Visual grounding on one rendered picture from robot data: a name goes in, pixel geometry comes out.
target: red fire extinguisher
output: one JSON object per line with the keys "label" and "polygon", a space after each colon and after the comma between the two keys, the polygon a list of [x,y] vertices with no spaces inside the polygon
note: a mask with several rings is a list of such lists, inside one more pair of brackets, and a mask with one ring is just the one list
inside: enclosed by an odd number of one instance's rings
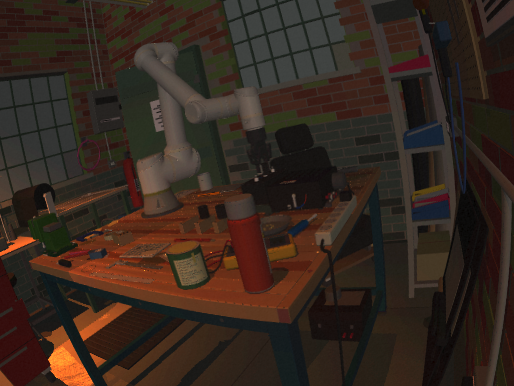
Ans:
{"label": "red fire extinguisher", "polygon": [[130,158],[130,153],[125,152],[125,159],[123,160],[123,171],[125,172],[125,179],[127,180],[130,198],[132,199],[132,205],[134,208],[140,208],[143,206],[143,194],[141,193],[141,186],[136,177],[136,171],[134,170],[134,162]]}

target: blue screwdriver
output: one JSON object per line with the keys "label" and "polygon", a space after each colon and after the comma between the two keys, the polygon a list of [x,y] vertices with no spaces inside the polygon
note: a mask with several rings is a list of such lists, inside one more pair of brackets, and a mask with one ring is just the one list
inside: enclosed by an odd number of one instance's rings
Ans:
{"label": "blue screwdriver", "polygon": [[309,224],[312,222],[312,220],[314,220],[316,217],[318,217],[317,214],[313,215],[311,218],[309,218],[308,220],[302,220],[300,221],[298,224],[296,224],[294,227],[292,227],[291,229],[289,229],[289,231],[287,233],[289,233],[291,236],[295,237],[298,233],[300,233],[301,231],[303,231],[305,228],[307,228],[309,226]]}

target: can label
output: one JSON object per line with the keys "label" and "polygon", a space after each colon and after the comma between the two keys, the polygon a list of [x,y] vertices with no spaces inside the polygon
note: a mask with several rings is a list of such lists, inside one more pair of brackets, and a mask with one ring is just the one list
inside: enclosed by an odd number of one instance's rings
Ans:
{"label": "can label", "polygon": [[209,277],[201,253],[192,253],[190,258],[175,260],[173,263],[183,286],[201,283]]}

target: white power strip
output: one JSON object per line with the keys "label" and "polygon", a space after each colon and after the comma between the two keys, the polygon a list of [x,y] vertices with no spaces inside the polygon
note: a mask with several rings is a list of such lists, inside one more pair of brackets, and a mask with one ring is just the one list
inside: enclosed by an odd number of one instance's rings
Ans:
{"label": "white power strip", "polygon": [[352,196],[350,201],[340,202],[322,226],[316,232],[316,244],[320,245],[321,240],[325,240],[325,245],[332,245],[344,224],[350,218],[353,210],[357,206],[357,196]]}

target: back table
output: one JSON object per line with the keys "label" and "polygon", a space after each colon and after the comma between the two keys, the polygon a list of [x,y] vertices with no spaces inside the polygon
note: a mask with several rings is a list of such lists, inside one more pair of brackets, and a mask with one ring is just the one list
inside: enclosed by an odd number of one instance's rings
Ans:
{"label": "back table", "polygon": [[[353,358],[350,370],[346,374],[347,385],[351,385],[355,378],[378,311],[385,311],[386,309],[382,225],[376,186],[379,177],[379,168],[362,169],[357,173],[347,175],[351,189],[357,195],[357,207],[333,245],[326,247],[331,250],[334,260],[337,260],[343,244],[369,202],[376,277],[376,288],[373,288],[375,300],[359,348]],[[211,274],[211,280],[204,286],[193,290],[181,290],[176,285],[169,262],[164,254],[151,259],[130,259],[130,261],[136,263],[161,265],[163,268],[160,270],[120,265],[107,268],[107,266],[119,261],[119,256],[124,252],[140,243],[173,244],[176,238],[206,238],[211,241],[200,243],[204,255],[223,249],[225,241],[230,238],[228,230],[220,234],[215,234],[212,229],[203,235],[198,235],[195,230],[187,234],[181,234],[178,224],[195,216],[198,205],[208,205],[209,212],[215,213],[214,207],[216,205],[222,204],[225,199],[236,194],[241,194],[241,190],[237,189],[214,195],[201,194],[199,191],[195,191],[180,199],[184,203],[184,207],[174,213],[158,218],[143,218],[141,216],[142,209],[134,212],[122,218],[116,224],[104,227],[104,229],[132,232],[135,239],[132,243],[120,247],[113,241],[106,241],[103,236],[99,236],[79,244],[75,249],[106,248],[108,255],[100,260],[87,260],[87,256],[77,257],[72,259],[73,265],[71,268],[58,265],[59,258],[45,255],[31,261],[32,268],[41,273],[70,341],[96,386],[106,385],[102,375],[173,318],[266,332],[270,336],[282,385],[309,385],[298,318],[312,298],[319,294],[320,286],[329,272],[328,257],[316,245],[314,234],[337,205],[337,200],[331,208],[287,212],[292,217],[290,226],[311,217],[314,213],[318,213],[318,217],[305,231],[295,237],[298,250],[296,257],[271,263],[275,286],[262,294],[246,293],[239,271],[227,271],[223,265],[216,273]],[[339,271],[344,268],[346,259],[337,263]],[[356,263],[358,261],[350,258],[347,265],[351,266]],[[91,275],[100,272],[118,275],[118,278],[126,280],[146,282],[106,279]],[[166,317],[124,350],[97,367],[67,310],[58,284],[115,302],[158,312],[166,315]]]}

